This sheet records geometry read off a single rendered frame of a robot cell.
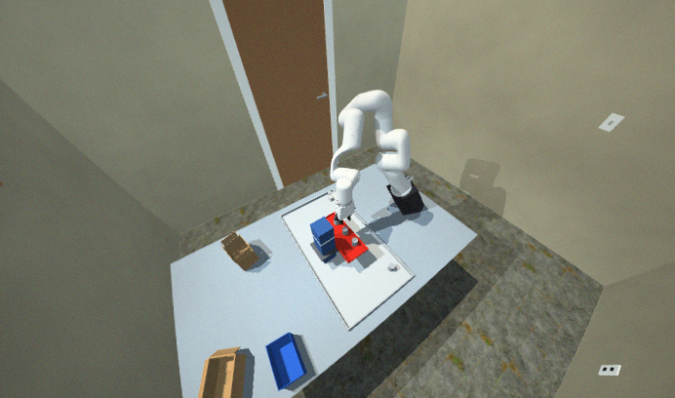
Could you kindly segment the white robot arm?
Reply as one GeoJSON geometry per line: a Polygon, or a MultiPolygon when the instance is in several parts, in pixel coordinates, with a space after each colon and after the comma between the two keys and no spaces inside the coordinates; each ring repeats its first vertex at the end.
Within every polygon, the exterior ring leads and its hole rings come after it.
{"type": "Polygon", "coordinates": [[[329,195],[328,199],[331,202],[336,200],[336,205],[342,207],[348,207],[352,203],[352,189],[360,180],[360,172],[338,167],[338,159],[343,153],[361,147],[364,113],[371,111],[376,112],[377,147],[398,151],[379,153],[376,157],[377,168],[385,175],[394,196],[407,195],[412,189],[411,180],[414,178],[403,174],[411,163],[410,137],[404,129],[393,130],[392,100],[389,94],[381,90],[360,94],[345,109],[338,117],[338,123],[344,128],[344,139],[331,164],[331,180],[336,182],[337,191],[329,195]]]}

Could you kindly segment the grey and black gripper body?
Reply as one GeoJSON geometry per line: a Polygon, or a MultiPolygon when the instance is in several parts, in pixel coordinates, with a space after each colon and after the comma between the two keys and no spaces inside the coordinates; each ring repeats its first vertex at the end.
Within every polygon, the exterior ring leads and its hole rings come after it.
{"type": "Polygon", "coordinates": [[[348,207],[342,207],[340,205],[336,205],[336,210],[335,210],[337,217],[339,220],[346,219],[347,217],[351,216],[355,212],[355,205],[354,201],[352,199],[351,205],[348,207]]]}

